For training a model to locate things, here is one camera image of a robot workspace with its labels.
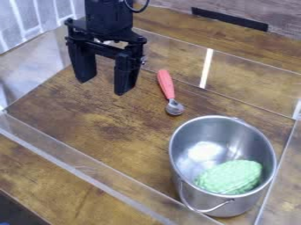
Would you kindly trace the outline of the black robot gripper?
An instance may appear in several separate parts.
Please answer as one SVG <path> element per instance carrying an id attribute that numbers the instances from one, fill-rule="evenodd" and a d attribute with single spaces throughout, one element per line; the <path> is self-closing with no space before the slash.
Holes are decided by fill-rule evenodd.
<path id="1" fill-rule="evenodd" d="M 64 21 L 72 70 L 80 83 L 97 76 L 95 52 L 118 54 L 114 67 L 114 93 L 118 96 L 135 87 L 138 80 L 139 59 L 147 40 L 133 31 L 133 19 L 147 7 L 149 2 L 145 2 L 141 8 L 135 8 L 134 0 L 85 0 L 85 17 Z M 105 41 L 125 42 L 129 54 L 121 53 L 121 49 L 113 50 Z"/>

